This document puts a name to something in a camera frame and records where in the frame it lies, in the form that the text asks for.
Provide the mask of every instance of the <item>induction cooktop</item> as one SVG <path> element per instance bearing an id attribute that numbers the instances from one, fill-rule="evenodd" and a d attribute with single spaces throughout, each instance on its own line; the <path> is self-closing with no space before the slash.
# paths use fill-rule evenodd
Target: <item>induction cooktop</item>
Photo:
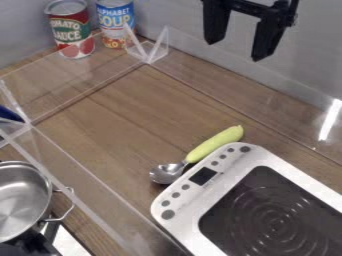
<path id="1" fill-rule="evenodd" d="M 257 145 L 218 149 L 151 206 L 199 256 L 342 255 L 342 198 Z"/>

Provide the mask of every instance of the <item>gray wall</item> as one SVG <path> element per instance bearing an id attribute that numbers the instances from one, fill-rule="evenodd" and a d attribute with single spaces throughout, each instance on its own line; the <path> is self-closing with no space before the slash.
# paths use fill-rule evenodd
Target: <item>gray wall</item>
<path id="1" fill-rule="evenodd" d="M 54 45 L 43 14 L 47 2 L 0 1 L 0 68 Z M 90 3 L 96 26 L 94 0 Z M 138 0 L 136 7 L 139 31 L 147 37 L 155 38 L 170 25 L 179 30 L 171 29 L 172 45 L 191 54 L 317 105 L 327 99 L 321 92 L 342 98 L 341 0 L 302 0 L 297 26 L 286 32 L 277 54 L 259 63 L 250 61 L 255 18 L 234 14 L 226 40 L 207 47 L 199 0 Z"/>

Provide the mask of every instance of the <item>wooden countertop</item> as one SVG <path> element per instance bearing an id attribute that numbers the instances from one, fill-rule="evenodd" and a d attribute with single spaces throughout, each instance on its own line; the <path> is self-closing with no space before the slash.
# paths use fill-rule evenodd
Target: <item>wooden countertop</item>
<path id="1" fill-rule="evenodd" d="M 255 111 L 255 118 L 250 118 L 246 109 L 229 107 L 231 102 L 251 109 L 265 107 L 262 97 L 270 93 L 278 101 L 298 101 L 182 52 L 172 51 L 170 57 L 182 58 L 182 65 L 195 62 L 196 70 L 203 70 L 202 75 L 211 69 L 210 82 L 207 77 L 202 81 L 192 77 L 195 83 L 190 86 L 187 72 L 182 73 L 182 79 L 172 78 L 170 74 L 175 75 L 179 68 L 184 71 L 190 65 L 180 67 L 176 62 L 171 64 L 163 60 L 155 67 L 143 65 L 136 68 L 38 124 L 138 211 L 154 221 L 150 205 L 163 187 L 150 182 L 150 169 L 159 163 L 182 160 L 203 140 L 237 124 L 245 127 L 245 142 L 263 146 L 342 192 L 341 166 L 302 146 L 295 137 L 283 135 L 283 129 L 293 129 L 293 123 L 279 123 L 281 131 L 265 125 L 263 120 L 278 120 L 274 114 L 278 109 L 274 108 L 274 112 L 273 108 L 263 109 L 262 118 Z M 231 90 L 226 91 L 222 87 L 225 83 L 233 84 L 235 89 L 230 87 Z M 259 105 L 247 102 L 246 94 L 251 98 L 261 97 Z M 305 108 L 317 111 L 306 104 Z M 7 148 L 0 156 L 3 159 L 19 157 Z M 60 214 L 67 206 L 68 201 L 59 197 L 54 205 L 55 213 Z M 80 209 L 72 212 L 64 224 L 95 255 L 127 255 Z"/>

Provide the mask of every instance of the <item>blue object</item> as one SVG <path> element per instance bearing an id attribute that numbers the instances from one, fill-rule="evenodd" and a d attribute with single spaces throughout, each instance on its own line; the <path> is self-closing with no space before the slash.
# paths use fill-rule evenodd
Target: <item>blue object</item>
<path id="1" fill-rule="evenodd" d="M 21 122 L 21 123 L 25 122 L 21 116 L 17 113 L 15 113 L 12 110 L 9 110 L 7 107 L 4 107 L 3 105 L 0 105 L 0 117 L 16 122 Z"/>

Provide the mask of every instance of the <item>red can label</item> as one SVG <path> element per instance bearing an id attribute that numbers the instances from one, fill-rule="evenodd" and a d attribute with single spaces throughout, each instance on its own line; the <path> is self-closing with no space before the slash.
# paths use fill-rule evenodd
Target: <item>red can label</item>
<path id="1" fill-rule="evenodd" d="M 50 15 L 50 24 L 63 56 L 79 59 L 94 52 L 95 43 L 87 10 L 68 16 Z"/>

